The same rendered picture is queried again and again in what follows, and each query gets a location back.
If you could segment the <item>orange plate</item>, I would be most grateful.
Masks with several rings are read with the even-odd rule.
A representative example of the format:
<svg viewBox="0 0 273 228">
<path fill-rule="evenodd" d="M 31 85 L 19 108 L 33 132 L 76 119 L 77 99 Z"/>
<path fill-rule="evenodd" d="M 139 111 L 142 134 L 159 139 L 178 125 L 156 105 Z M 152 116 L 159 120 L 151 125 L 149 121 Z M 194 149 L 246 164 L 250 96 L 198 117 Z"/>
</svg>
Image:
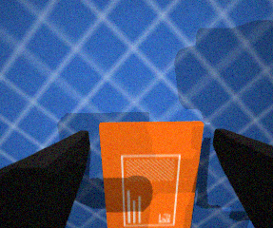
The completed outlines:
<svg viewBox="0 0 273 228">
<path fill-rule="evenodd" d="M 204 124 L 100 123 L 107 228 L 190 228 Z"/>
</svg>

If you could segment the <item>dark blue work mat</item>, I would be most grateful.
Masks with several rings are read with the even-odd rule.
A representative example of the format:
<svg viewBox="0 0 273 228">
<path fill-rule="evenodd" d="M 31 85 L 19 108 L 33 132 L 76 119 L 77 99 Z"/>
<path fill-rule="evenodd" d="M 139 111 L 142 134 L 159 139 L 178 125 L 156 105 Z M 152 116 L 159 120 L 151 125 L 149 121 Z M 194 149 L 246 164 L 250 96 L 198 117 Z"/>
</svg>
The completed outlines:
<svg viewBox="0 0 273 228">
<path fill-rule="evenodd" d="M 100 123 L 204 124 L 190 228 L 254 228 L 213 147 L 273 145 L 273 0 L 0 0 L 0 168 L 88 131 L 66 228 L 107 228 Z"/>
</svg>

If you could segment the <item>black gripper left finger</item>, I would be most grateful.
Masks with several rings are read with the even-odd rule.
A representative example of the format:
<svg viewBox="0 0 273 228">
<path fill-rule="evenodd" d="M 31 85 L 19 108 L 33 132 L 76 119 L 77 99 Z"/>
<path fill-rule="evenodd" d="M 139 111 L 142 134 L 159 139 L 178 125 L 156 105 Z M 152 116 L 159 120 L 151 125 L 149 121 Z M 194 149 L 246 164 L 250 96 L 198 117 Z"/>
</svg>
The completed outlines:
<svg viewBox="0 0 273 228">
<path fill-rule="evenodd" d="M 88 152 L 84 130 L 0 168 L 0 228 L 66 228 Z"/>
</svg>

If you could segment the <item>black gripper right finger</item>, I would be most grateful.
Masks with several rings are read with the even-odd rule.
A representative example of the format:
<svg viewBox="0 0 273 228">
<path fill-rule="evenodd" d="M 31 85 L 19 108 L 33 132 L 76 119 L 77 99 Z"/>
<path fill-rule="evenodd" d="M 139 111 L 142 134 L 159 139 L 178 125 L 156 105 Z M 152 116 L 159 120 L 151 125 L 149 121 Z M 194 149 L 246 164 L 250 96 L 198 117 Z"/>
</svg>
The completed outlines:
<svg viewBox="0 0 273 228">
<path fill-rule="evenodd" d="M 273 228 L 273 145 L 217 128 L 213 147 L 254 228 Z"/>
</svg>

